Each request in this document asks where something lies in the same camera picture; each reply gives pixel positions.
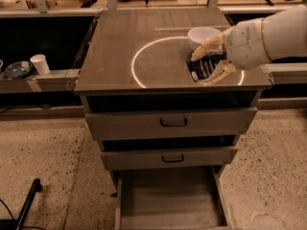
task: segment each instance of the cabinet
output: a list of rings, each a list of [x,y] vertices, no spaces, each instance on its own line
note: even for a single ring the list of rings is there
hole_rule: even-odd
[[[75,91],[117,187],[116,229],[231,229],[219,175],[272,83],[260,68],[193,82],[197,26],[229,25],[217,9],[101,14]]]

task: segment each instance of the speckled floor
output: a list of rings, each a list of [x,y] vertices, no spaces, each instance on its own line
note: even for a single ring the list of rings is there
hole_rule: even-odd
[[[27,226],[111,230],[115,188],[79,107],[0,114],[0,198],[17,218],[35,178]],[[221,176],[235,230],[307,229],[307,109],[260,110]],[[10,215],[0,205],[0,219]]]

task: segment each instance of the black object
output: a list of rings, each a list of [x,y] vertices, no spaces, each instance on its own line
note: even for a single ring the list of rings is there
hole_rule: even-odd
[[[31,208],[33,199],[35,198],[36,192],[40,192],[42,189],[40,180],[37,178],[33,181],[31,189],[27,195],[27,198],[22,206],[17,219],[0,219],[0,230],[16,230],[22,229],[23,224],[28,216],[28,212]]]
[[[20,80],[28,77],[32,73],[33,67],[29,61],[19,61],[9,65],[4,74],[7,78]]]
[[[220,60],[226,59],[226,53],[209,53],[199,60],[186,60],[194,81],[204,80],[211,76]]]

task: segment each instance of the white cup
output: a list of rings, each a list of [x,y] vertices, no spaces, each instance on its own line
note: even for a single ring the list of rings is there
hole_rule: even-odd
[[[189,44],[195,51],[206,40],[220,35],[222,32],[212,27],[195,27],[188,32]]]
[[[50,72],[49,66],[44,55],[35,55],[30,58],[30,62],[35,66],[40,75],[46,75]]]

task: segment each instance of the white bowl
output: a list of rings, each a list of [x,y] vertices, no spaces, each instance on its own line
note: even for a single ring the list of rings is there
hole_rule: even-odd
[[[222,32],[212,27],[195,27],[188,32],[189,44],[195,51],[207,39],[220,35]]]

